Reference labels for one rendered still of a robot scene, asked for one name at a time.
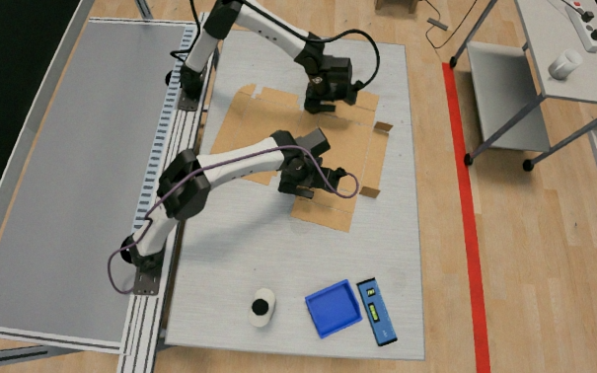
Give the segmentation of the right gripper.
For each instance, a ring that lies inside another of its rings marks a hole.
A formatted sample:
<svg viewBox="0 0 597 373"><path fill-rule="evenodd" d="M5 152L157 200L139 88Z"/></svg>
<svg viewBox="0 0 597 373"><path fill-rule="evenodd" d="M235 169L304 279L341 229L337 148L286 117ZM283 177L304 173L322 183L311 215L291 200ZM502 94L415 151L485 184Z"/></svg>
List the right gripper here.
<svg viewBox="0 0 597 373"><path fill-rule="evenodd" d="M313 178L313 176L311 175L312 172L315 172L315 169L313 168L316 166L313 163L313 161L310 160L310 158L307 159L306 157L304 157L304 160L304 168L299 173L290 174L286 172L285 169L282 170L280 175L281 179L278 186L279 192L303 196L310 199L313 198L313 191L297 188L297 186L311 188L308 185L311 184L310 179ZM323 164L323 157L317 157L315 158L315 160L318 163L319 167L321 167Z"/></svg>

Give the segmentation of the grey aluminium extrusion rail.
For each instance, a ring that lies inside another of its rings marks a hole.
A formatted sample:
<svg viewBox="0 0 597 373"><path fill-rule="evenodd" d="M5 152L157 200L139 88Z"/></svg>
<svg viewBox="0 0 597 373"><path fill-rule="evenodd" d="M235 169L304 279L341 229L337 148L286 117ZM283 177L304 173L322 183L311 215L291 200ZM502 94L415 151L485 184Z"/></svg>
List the grey aluminium extrusion rail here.
<svg viewBox="0 0 597 373"><path fill-rule="evenodd" d="M197 112L183 112L171 162L189 147L195 150L217 47L206 62L207 72ZM116 373L154 373L161 328L181 221L168 235L159 293L142 295L131 355L120 355Z"/></svg>

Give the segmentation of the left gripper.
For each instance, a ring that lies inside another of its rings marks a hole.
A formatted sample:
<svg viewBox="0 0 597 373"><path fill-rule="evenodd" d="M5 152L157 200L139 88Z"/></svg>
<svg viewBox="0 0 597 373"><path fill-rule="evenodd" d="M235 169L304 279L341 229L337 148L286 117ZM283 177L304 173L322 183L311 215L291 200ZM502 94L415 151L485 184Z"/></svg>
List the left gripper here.
<svg viewBox="0 0 597 373"><path fill-rule="evenodd" d="M327 80L326 83L320 86L314 86L310 82L308 82L305 94L306 99L304 103L304 109L308 111L310 114L315 114L317 112L335 112L336 105L321 104L321 101L329 101L332 103L334 102L333 100L331 100L331 98L334 97L332 96L332 93L335 92L335 90L333 90L335 86L335 83L330 83L329 80Z"/></svg>

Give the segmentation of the blue spirit level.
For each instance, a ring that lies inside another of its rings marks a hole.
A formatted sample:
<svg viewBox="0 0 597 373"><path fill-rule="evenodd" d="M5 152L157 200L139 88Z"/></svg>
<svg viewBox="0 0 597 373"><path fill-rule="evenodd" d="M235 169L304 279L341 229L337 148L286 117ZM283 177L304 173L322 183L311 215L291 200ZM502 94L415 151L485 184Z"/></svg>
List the blue spirit level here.
<svg viewBox="0 0 597 373"><path fill-rule="evenodd" d="M356 283L378 346L397 341L375 277Z"/></svg>

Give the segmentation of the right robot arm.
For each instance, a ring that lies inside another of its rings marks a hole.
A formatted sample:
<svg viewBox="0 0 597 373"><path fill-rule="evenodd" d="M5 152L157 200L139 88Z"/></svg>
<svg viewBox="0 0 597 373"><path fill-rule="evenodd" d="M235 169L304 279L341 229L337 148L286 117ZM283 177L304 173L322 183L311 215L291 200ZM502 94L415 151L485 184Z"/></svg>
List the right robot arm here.
<svg viewBox="0 0 597 373"><path fill-rule="evenodd" d="M203 210L210 191L255 173L284 169L290 174L299 173L305 165L304 157L310 158L304 151L293 148L269 150L287 145L305 148L314 159L331 149L328 138L321 128L317 128L295 139L289 131L279 129L257 144L221 154L195 156L192 148L182 150L158 180L156 203L189 175L191 162L193 172L200 168L202 172L195 179L184 182L152 211L148 216L152 223L144 236L128 248L131 261L137 267L133 294L158 295L168 235L179 221L190 219Z"/></svg>

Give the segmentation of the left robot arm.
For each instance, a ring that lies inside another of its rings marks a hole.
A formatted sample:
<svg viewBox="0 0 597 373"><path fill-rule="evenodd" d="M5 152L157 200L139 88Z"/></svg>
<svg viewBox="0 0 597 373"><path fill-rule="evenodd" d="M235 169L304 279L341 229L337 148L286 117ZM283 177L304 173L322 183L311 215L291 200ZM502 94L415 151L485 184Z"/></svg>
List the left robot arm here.
<svg viewBox="0 0 597 373"><path fill-rule="evenodd" d="M320 86L327 80L335 83L336 86L333 88L335 92L332 93L334 97L331 100L344 101L350 106L356 105L358 91L363 87L363 82L357 80L355 84L351 84L352 63L349 57L323 55L324 43L309 42L296 33L311 38L321 39L320 37L286 23L256 0L247 1L254 6L246 1L243 4L241 0L216 0L202 32L180 69L179 83L183 83L183 87L177 105L178 110L197 112L207 72L206 62L218 42L227 37L233 24L251 30L283 49L294 58L293 61L304 67L312 85ZM280 23L261 10L279 20Z"/></svg>

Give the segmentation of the blue shallow square tray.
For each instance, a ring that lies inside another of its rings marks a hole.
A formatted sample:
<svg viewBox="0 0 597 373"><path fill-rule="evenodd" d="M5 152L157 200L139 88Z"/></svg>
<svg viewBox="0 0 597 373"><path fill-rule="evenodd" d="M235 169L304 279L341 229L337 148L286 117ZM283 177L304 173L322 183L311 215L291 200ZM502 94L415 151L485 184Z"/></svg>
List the blue shallow square tray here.
<svg viewBox="0 0 597 373"><path fill-rule="evenodd" d="M363 320L348 279L306 296L305 302L320 338Z"/></svg>

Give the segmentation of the brown cardboard box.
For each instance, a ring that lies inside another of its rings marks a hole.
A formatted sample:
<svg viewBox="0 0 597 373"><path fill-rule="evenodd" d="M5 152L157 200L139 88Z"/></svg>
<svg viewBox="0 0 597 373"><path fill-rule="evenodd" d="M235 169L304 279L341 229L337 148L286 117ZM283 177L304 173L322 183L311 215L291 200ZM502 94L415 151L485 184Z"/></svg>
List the brown cardboard box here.
<svg viewBox="0 0 597 373"><path fill-rule="evenodd" d="M310 114L304 110L303 112L296 110L300 108L300 105L296 104L298 95L263 87L261 94L256 94L254 99L251 96L255 88L256 84L251 83L241 87L235 93L210 155L229 152L230 148L232 151L254 145L268 138L278 129L290 131L295 139L300 135L304 137L320 127L331 145L330 150L319 156L323 157L321 167L331 168L334 171L338 167L344 168L346 172L357 177L360 185L359 194L377 198L380 193L378 188L389 131L393 127L392 124L378 120L373 130L370 127L373 126L375 117L373 111L376 111L380 96L358 91L356 105L352 107L347 103L344 104L344 101L334 103L324 101L324 105L336 105L336 111L321 112L319 117L319 112ZM361 124L358 125L359 123ZM349 232L357 195L352 198L342 198L322 188L304 186L298 186L298 188L313 191L314 196L310 199L296 195L295 198L298 199L294 201L291 217Z"/></svg>

